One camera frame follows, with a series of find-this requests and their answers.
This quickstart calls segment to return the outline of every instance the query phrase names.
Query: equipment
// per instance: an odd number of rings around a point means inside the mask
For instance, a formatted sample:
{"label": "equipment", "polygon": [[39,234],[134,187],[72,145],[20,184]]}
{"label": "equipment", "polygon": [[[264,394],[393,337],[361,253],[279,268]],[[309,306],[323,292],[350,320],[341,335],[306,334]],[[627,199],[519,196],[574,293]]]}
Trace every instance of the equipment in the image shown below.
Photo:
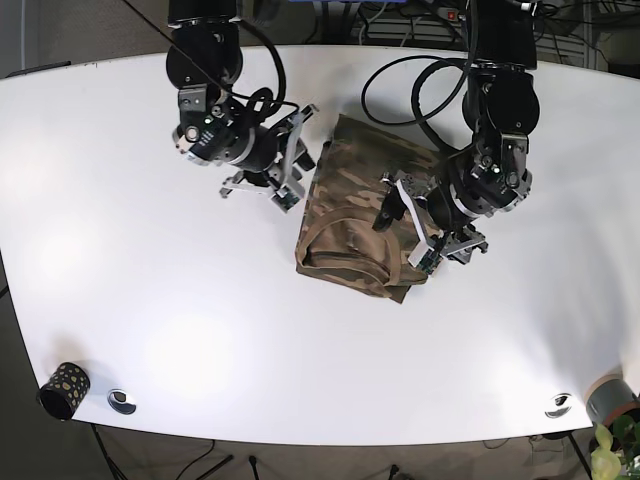
{"label": "equipment", "polygon": [[[267,2],[271,8],[275,3]],[[300,111],[298,105],[284,101],[286,77],[277,50],[237,13],[235,0],[171,0],[169,25],[174,31],[167,75],[178,89],[180,110],[173,139],[180,153],[196,165],[227,163],[239,169],[224,182],[223,198],[233,190],[266,194],[287,212],[305,194],[296,166],[305,171],[315,167],[300,140],[302,124],[315,107]],[[260,11],[254,10],[254,16],[259,18]],[[271,52],[279,77],[275,99],[268,88],[249,97],[232,92],[242,72],[238,26]],[[294,107],[294,112],[271,128],[263,126],[283,105]]]}
{"label": "equipment", "polygon": [[[540,116],[533,77],[527,73],[537,66],[533,37],[536,7],[535,3],[515,0],[469,0],[466,14],[461,16],[470,45],[467,60],[430,55],[406,57],[378,70],[365,86],[362,104],[371,120],[387,126],[419,125],[443,153],[450,155],[438,181],[416,185],[403,172],[393,176],[389,173],[382,179],[389,185],[389,194],[374,229],[384,231],[408,210],[421,240],[409,261],[427,273],[432,273],[443,258],[467,264],[475,249],[485,253],[485,237],[471,223],[496,211],[509,212],[529,195],[532,175],[526,168],[528,135]],[[366,107],[369,85],[390,66],[415,58],[436,60],[414,85],[412,107],[416,120],[389,123],[375,118]],[[425,81],[449,66],[462,69],[461,80],[466,79],[468,84],[463,115],[473,138],[463,151],[447,145],[428,124],[428,119],[444,109],[452,96],[427,115],[422,114],[419,104]],[[419,208],[428,211],[443,236],[426,236]]]}
{"label": "equipment", "polygon": [[[532,183],[526,168],[528,135],[538,123],[540,106],[527,70],[537,66],[533,36],[537,4],[467,2],[461,9],[465,14],[460,16],[469,50],[466,60],[433,55],[396,60],[378,70],[362,92],[362,107],[369,119],[386,126],[419,125],[441,152],[449,155],[437,179],[428,184],[414,182],[411,172],[388,172],[382,181],[389,185],[389,192],[373,225],[382,232],[408,210],[420,237],[409,260],[428,274],[443,258],[467,264],[474,250],[486,252],[485,237],[472,222],[496,211],[513,210],[528,196]],[[180,109],[174,140],[180,152],[197,165],[228,163],[239,168],[224,182],[223,198],[233,190],[264,193],[286,212],[305,194],[294,164],[305,171],[315,167],[300,140],[302,124],[313,115],[314,107],[300,111],[297,105],[284,101],[286,78],[277,50],[255,27],[237,20],[237,13],[235,0],[171,0],[169,25],[175,30],[167,73],[179,90]],[[259,9],[254,14],[259,16]],[[267,88],[250,97],[231,91],[242,70],[238,25],[261,40],[273,56],[279,76],[275,100]],[[417,58],[435,62],[414,85],[415,120],[391,123],[374,117],[366,105],[373,80],[389,67]],[[422,86],[433,73],[450,66],[462,70],[453,92],[438,108],[422,114]],[[465,82],[468,91],[463,115],[473,137],[469,147],[458,151],[437,135],[428,120],[451,103]],[[269,129],[262,126],[282,105],[296,110]],[[426,234],[418,209],[429,213],[444,232],[442,236]]]}

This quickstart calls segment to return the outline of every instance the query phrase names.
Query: patterned cup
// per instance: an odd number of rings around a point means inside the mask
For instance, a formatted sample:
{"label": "patterned cup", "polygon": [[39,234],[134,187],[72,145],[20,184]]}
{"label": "patterned cup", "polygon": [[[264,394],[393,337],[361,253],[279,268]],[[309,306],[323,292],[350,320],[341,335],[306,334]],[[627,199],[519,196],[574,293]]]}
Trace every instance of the patterned cup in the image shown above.
{"label": "patterned cup", "polygon": [[40,388],[38,401],[53,418],[71,420],[90,386],[88,375],[79,366],[65,362]]}

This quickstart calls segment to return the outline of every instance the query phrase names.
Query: gray pot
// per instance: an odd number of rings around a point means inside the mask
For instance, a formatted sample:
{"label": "gray pot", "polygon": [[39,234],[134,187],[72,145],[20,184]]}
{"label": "gray pot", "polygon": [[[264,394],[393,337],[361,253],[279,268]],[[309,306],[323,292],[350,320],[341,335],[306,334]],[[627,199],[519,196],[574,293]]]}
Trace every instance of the gray pot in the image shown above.
{"label": "gray pot", "polygon": [[599,379],[587,391],[585,403],[591,421],[605,427],[611,426],[620,415],[640,409],[638,397],[621,375],[607,375]]}

